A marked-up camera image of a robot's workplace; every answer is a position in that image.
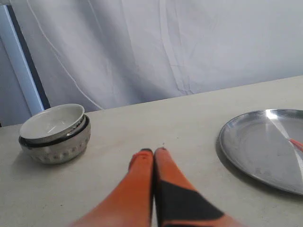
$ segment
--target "metal bowl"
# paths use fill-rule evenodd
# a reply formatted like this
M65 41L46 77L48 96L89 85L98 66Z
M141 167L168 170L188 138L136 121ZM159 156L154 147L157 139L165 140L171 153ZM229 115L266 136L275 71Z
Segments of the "metal bowl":
M66 134L75 134L84 120L79 104L58 105L28 119L20 128L20 136L30 144L48 143Z
M85 115L83 128L73 135L43 144L28 144L23 137L19 137L19 143L33 160L44 164L61 164L85 151L90 139L90 128L89 118Z

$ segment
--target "bowl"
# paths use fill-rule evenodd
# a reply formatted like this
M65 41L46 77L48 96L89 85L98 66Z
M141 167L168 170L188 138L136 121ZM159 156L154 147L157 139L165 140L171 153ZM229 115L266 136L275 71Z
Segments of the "bowl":
M44 164L61 164L85 151L90 139L90 120L84 115L85 124L77 133L42 144L29 144L19 137L22 150L33 160Z
M58 105L32 116L21 126L19 134L31 144L48 143L75 134L84 121L83 115L81 105Z

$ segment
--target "wall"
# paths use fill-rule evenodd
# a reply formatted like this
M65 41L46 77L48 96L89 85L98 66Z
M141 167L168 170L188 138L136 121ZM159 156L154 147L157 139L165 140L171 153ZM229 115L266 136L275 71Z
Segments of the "wall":
M20 124L31 116L14 70L0 39L0 123Z

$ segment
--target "white ceramic bowl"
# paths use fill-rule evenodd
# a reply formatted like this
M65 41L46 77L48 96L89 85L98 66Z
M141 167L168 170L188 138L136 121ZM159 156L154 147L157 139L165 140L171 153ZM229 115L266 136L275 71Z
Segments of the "white ceramic bowl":
M83 115L81 105L58 105L32 116L22 125L19 134L29 143L54 141L74 131L82 123Z
M90 139L89 117L84 115L84 127L76 134L67 138L60 138L45 144L28 144L19 137L22 150L33 160L44 164L60 164L67 162L85 151Z

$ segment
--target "white curtain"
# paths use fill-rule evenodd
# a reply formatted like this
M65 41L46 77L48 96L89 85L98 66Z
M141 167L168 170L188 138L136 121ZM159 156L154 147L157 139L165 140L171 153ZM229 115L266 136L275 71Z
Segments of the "white curtain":
M87 111L303 74L300 0L11 0L51 106Z

